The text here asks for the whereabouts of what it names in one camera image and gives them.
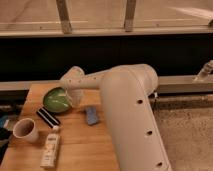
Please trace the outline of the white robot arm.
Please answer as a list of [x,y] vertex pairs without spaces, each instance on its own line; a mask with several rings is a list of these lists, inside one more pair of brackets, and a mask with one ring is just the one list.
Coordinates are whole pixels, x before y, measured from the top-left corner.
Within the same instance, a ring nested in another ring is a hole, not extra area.
[[149,96],[158,87],[147,64],[120,65],[85,74],[74,66],[60,79],[72,106],[84,89],[98,89],[120,171],[172,171]]

